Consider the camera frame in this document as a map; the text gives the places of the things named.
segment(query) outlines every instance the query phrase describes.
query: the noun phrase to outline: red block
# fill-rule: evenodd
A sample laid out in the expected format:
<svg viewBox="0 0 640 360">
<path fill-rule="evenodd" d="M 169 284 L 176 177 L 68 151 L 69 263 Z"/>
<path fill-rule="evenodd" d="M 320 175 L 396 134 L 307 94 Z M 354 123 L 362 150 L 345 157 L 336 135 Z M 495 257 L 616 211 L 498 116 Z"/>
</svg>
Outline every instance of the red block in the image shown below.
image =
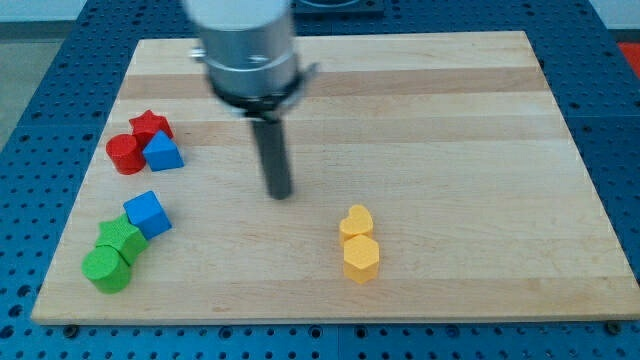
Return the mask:
<svg viewBox="0 0 640 360">
<path fill-rule="evenodd" d="M 618 46 L 627 61 L 636 72 L 636 76 L 640 78 L 640 43 L 619 43 Z"/>
<path fill-rule="evenodd" d="M 151 110 L 147 110 L 144 114 L 129 119 L 129 123 L 133 127 L 133 136 L 138 139 L 140 149 L 144 149 L 158 130 L 164 131 L 167 136 L 172 139 L 173 132 L 169 127 L 169 122 L 164 116 L 156 115 Z"/>
<path fill-rule="evenodd" d="M 107 142 L 107 154 L 116 170 L 123 175 L 135 174 L 147 163 L 138 140 L 129 134 L 116 135 Z"/>
</svg>

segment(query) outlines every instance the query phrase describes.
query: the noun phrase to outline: blue cube block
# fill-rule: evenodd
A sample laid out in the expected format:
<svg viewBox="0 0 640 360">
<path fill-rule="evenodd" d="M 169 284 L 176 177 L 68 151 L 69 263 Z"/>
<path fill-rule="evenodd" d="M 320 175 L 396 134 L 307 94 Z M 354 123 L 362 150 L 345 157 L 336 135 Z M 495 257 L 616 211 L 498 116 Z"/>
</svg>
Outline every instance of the blue cube block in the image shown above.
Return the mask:
<svg viewBox="0 0 640 360">
<path fill-rule="evenodd" d="M 153 136 L 142 151 L 142 155 L 147 159 L 147 164 L 149 164 L 151 171 L 175 169 L 184 166 L 178 146 L 162 130 L 158 130 Z"/>
<path fill-rule="evenodd" d="M 171 229 L 169 218 L 153 191 L 125 202 L 124 210 L 129 222 L 137 226 L 147 240 Z"/>
</svg>

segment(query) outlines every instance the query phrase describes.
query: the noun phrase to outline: yellow heart block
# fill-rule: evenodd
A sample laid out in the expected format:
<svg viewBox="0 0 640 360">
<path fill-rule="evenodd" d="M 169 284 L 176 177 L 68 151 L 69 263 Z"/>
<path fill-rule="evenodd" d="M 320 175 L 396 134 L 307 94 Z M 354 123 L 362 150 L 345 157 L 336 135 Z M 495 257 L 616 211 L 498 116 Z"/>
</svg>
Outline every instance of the yellow heart block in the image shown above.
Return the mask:
<svg viewBox="0 0 640 360">
<path fill-rule="evenodd" d="M 378 277 L 380 247 L 366 235 L 358 235 L 344 244 L 344 275 L 364 284 Z"/>
<path fill-rule="evenodd" d="M 358 235 L 373 235 L 373 218 L 363 205 L 353 205 L 349 208 L 349 216 L 340 221 L 340 246 L 344 242 Z"/>
</svg>

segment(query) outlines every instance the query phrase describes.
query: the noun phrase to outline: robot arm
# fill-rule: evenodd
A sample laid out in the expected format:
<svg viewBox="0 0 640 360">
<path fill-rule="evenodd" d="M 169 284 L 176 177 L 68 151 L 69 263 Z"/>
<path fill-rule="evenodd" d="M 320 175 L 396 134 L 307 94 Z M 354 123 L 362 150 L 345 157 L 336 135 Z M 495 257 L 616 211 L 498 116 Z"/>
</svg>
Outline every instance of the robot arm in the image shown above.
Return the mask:
<svg viewBox="0 0 640 360">
<path fill-rule="evenodd" d="M 213 92 L 250 118 L 269 194 L 292 192 L 282 115 L 301 98 L 315 67 L 301 72 L 290 0 L 183 0 L 202 44 Z"/>
</svg>

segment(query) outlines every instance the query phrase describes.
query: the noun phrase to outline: wooden board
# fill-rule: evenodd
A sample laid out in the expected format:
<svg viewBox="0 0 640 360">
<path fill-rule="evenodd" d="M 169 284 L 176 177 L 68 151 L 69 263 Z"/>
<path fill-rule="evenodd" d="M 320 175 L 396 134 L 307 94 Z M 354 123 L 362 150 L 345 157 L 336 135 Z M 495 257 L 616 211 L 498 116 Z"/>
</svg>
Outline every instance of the wooden board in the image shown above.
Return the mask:
<svg viewBox="0 0 640 360">
<path fill-rule="evenodd" d="M 145 40 L 33 311 L 43 324 L 638 318 L 640 291 L 522 32 L 307 37 L 322 72 L 286 120 L 295 195 L 266 196 L 249 127 L 209 93 L 194 40 Z M 121 176 L 105 155 L 146 109 L 186 167 Z M 154 190 L 174 229 L 127 289 L 80 272 L 99 221 Z M 380 276 L 342 274 L 365 204 Z"/>
</svg>

